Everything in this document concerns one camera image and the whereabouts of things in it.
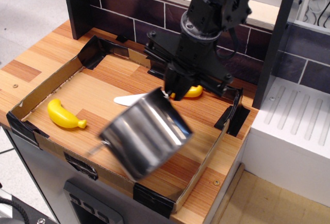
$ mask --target metal saucepan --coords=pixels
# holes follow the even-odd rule
[[[135,181],[164,164],[191,136],[160,88],[126,109],[99,135]]]

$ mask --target plastic banana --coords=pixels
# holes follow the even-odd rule
[[[197,98],[203,92],[202,86],[192,86],[190,87],[189,91],[186,93],[185,98]],[[171,98],[175,98],[175,93],[171,94]]]
[[[64,109],[59,99],[53,99],[47,106],[51,120],[61,127],[86,127],[86,120],[79,120],[74,114]]]

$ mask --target wooden countertop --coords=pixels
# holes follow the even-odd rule
[[[0,70],[0,81],[2,82],[0,85],[1,125],[9,128],[6,113],[56,70],[74,58],[93,35],[115,42],[114,35],[95,28],[79,40],[74,40],[70,23],[67,21],[3,67]],[[137,51],[143,50],[143,46],[133,42],[126,42],[124,45]],[[114,56],[111,56],[111,59],[108,57],[95,70],[83,71],[74,77],[73,81],[80,80],[86,85],[79,88],[72,87],[70,83],[65,85],[59,93],[56,93],[66,100],[66,107],[75,115],[78,117],[89,115],[90,126],[87,133],[81,136],[79,134],[80,130],[69,133],[56,127],[49,119],[43,119],[46,113],[45,104],[38,107],[35,113],[28,116],[27,119],[50,135],[51,140],[60,146],[125,177],[119,163],[109,155],[110,153],[106,148],[103,148],[97,155],[92,157],[87,155],[87,151],[99,144],[100,141],[97,140],[96,135],[104,124],[125,108],[111,101],[112,94],[126,95],[149,92],[162,86],[163,82],[147,74],[147,68],[143,66]],[[97,88],[96,85],[99,88],[96,91],[101,92],[100,95],[104,96],[104,99],[103,97],[102,99],[94,98],[86,91],[86,101],[76,104],[74,97],[76,92],[82,92],[85,87]],[[233,86],[244,88],[243,105],[249,108],[251,112],[237,137],[225,135],[216,150],[214,158],[183,207],[177,213],[171,215],[171,219],[177,223],[203,223],[257,114],[257,110],[251,107],[256,86],[237,79],[234,81]],[[65,97],[65,91],[71,92],[71,96]],[[94,114],[91,115],[90,112],[81,111],[80,105],[82,104],[85,106],[93,105],[93,108],[96,109]],[[192,145],[184,147],[156,173],[140,182],[144,186],[153,189],[157,187],[159,180],[167,181],[166,187],[160,189],[162,194],[167,197],[170,197],[174,192],[182,191],[186,187],[191,175],[186,175],[189,174],[188,171],[182,173],[182,168],[198,167],[203,156],[199,157],[197,155],[206,153],[221,133],[213,125],[231,103],[204,91],[202,97],[197,100],[182,100],[173,104],[187,123],[192,126],[195,138],[191,142]],[[109,108],[111,111],[104,111],[103,107]],[[214,181],[219,181],[220,185],[214,184]]]

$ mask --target screw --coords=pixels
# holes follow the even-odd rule
[[[231,22],[233,21],[233,19],[231,18],[230,15],[227,17],[227,21],[228,21],[229,23],[231,23]]]
[[[232,77],[232,75],[230,73],[227,73],[227,75],[225,76],[225,79],[230,79]]]
[[[38,221],[37,221],[37,224],[45,224],[46,223],[46,220],[44,218],[40,218]]]

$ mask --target cardboard tray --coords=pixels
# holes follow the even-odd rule
[[[101,143],[97,137],[103,127],[126,108],[115,104],[113,98],[148,92],[162,85],[160,79],[147,74],[147,69],[139,65],[148,61],[144,55],[93,37],[75,58],[16,105],[7,119],[12,131],[27,142],[168,218],[181,208],[194,189],[228,123],[220,132],[205,121],[216,109],[221,113],[219,100],[214,99],[217,107],[209,106],[210,113],[203,113],[202,121],[194,118],[196,114],[189,115],[192,109],[198,112],[199,105],[205,104],[202,99],[176,103],[194,137],[161,168],[138,183],[126,176],[107,148],[89,154]],[[65,129],[54,124],[47,114],[47,104],[54,98],[60,99],[62,106],[79,119],[87,119],[87,127]]]

